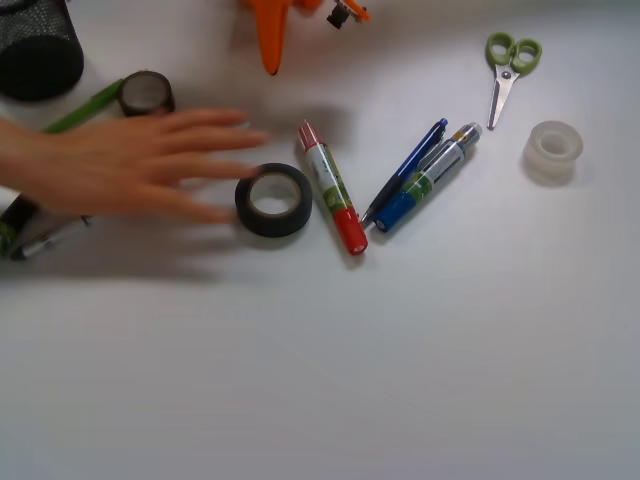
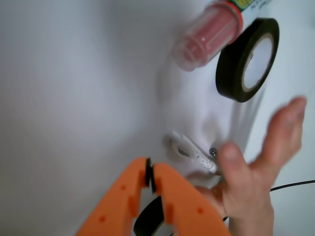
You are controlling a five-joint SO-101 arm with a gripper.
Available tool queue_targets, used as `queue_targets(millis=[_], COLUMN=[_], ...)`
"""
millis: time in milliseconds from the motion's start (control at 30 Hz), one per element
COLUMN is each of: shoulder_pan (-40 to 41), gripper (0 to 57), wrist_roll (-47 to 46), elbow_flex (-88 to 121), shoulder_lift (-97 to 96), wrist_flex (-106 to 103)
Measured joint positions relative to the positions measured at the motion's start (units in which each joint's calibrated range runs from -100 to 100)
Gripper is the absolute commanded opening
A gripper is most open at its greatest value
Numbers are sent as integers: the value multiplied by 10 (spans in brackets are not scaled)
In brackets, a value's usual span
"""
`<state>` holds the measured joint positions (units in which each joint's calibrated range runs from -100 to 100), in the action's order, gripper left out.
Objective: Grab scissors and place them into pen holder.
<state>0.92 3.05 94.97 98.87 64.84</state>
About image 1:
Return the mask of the orange pointed gripper finger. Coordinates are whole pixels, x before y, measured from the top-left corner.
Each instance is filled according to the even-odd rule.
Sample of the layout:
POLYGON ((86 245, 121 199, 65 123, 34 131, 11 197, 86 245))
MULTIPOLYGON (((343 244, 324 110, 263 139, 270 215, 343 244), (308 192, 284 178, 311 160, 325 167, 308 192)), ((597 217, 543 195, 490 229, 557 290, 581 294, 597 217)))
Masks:
POLYGON ((253 0, 249 2, 256 18, 257 35, 265 71, 275 76, 280 68, 290 2, 253 0))

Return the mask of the orange gripper finger with motor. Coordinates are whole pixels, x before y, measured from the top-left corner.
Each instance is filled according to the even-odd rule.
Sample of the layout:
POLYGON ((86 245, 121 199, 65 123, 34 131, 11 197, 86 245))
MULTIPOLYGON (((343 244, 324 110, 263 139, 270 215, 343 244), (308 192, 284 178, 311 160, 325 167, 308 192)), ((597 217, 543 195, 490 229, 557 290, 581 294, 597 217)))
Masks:
POLYGON ((367 22, 370 14, 366 7, 361 6, 355 0, 335 0, 327 21, 336 29, 341 29, 349 18, 356 23, 367 22))

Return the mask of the person's bare hand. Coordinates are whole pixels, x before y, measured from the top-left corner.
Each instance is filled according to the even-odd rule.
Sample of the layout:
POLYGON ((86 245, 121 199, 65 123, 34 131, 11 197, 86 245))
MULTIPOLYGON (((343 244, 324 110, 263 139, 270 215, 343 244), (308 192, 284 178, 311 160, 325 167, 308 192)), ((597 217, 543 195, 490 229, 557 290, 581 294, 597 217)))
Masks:
POLYGON ((231 210, 199 203, 178 185, 253 176, 249 165, 210 156, 266 142, 265 133, 244 123, 242 112, 218 108, 115 119, 61 134, 2 120, 1 184, 59 214, 228 223, 231 210))

